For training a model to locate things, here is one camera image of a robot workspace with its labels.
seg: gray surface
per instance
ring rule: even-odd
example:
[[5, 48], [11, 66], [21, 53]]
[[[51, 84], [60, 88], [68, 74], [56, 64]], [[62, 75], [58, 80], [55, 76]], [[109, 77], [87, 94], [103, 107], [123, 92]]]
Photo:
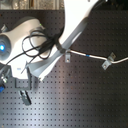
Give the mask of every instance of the gray surface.
[[[9, 28], [23, 16], [40, 19], [49, 35], [64, 24], [63, 11], [0, 11], [0, 27]], [[128, 56], [128, 15], [125, 11], [97, 11], [87, 29], [73, 44], [73, 50], [117, 60]], [[28, 91], [32, 105], [26, 107], [10, 79], [0, 93], [0, 128], [127, 128], [128, 62], [101, 67], [103, 61], [71, 54], [62, 57], [42, 83], [33, 78]], [[27, 81], [17, 81], [27, 86]]]

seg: cable clip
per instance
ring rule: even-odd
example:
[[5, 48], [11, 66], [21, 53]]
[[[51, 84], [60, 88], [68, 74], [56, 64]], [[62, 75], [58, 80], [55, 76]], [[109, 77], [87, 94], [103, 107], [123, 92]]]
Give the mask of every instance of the cable clip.
[[102, 68], [106, 70], [110, 65], [112, 65], [112, 62], [114, 62], [116, 56], [112, 52], [111, 55], [108, 57], [108, 59], [103, 63]]

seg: metal bracket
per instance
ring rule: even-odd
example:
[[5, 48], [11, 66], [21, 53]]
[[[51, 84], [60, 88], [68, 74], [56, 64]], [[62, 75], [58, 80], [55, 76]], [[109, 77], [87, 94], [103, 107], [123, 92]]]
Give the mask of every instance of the metal bracket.
[[103, 63], [102, 67], [104, 70], [106, 70], [110, 65], [112, 65], [112, 62], [115, 60], [116, 56], [112, 52], [111, 55], [108, 57], [108, 59]]
[[69, 51], [70, 49], [65, 53], [65, 63], [70, 63], [71, 54]]
[[8, 31], [8, 27], [4, 24], [3, 27], [1, 28], [1, 32], [7, 32]]
[[19, 95], [20, 95], [22, 101], [24, 102], [24, 104], [26, 106], [31, 105], [31, 100], [28, 96], [28, 93], [24, 90], [21, 90], [21, 91], [18, 91], [18, 92], [19, 92]]

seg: white cable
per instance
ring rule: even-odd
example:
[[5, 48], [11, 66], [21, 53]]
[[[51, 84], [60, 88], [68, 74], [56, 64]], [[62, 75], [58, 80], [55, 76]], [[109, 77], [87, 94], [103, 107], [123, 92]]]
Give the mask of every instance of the white cable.
[[95, 59], [100, 59], [100, 60], [107, 60], [107, 58], [105, 57], [99, 57], [99, 56], [93, 56], [93, 55], [90, 55], [90, 57]]
[[[84, 53], [80, 53], [80, 52], [77, 52], [77, 51], [73, 51], [73, 50], [70, 50], [71, 53], [75, 53], [77, 55], [81, 55], [81, 56], [87, 56], [87, 57], [91, 57], [91, 58], [95, 58], [95, 59], [100, 59], [100, 60], [107, 60], [107, 58], [105, 57], [100, 57], [100, 56], [94, 56], [94, 55], [87, 55], [87, 54], [84, 54]], [[128, 60], [128, 57], [127, 58], [124, 58], [122, 60], [118, 60], [118, 61], [111, 61], [112, 64], [118, 64], [118, 63], [121, 63], [121, 62], [124, 62]]]
[[91, 57], [91, 58], [95, 58], [95, 59], [107, 60], [107, 58], [105, 58], [105, 57], [99, 57], [99, 56], [87, 55], [87, 54], [80, 53], [80, 52], [76, 52], [76, 51], [73, 51], [73, 50], [70, 50], [70, 52], [71, 52], [71, 53], [75, 53], [75, 54], [77, 54], [77, 55], [87, 56], [87, 57]]
[[127, 58], [124, 58], [122, 60], [119, 60], [119, 61], [111, 61], [111, 63], [112, 64], [118, 64], [118, 63], [121, 63], [121, 62], [126, 61], [126, 60], [128, 60], [128, 57]]

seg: pegboard surface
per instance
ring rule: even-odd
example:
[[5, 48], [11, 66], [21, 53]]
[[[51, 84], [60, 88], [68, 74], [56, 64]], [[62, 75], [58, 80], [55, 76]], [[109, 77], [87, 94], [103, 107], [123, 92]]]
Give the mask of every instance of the pegboard surface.
[[[9, 29], [24, 16], [38, 18], [52, 36], [64, 25], [63, 11], [0, 11], [0, 28]], [[94, 11], [73, 50], [117, 60], [128, 56], [127, 11]], [[27, 107], [14, 79], [0, 93], [0, 128], [128, 128], [128, 61], [103, 71], [103, 61], [63, 56], [42, 83], [33, 77]], [[18, 80], [18, 86], [27, 86]]]

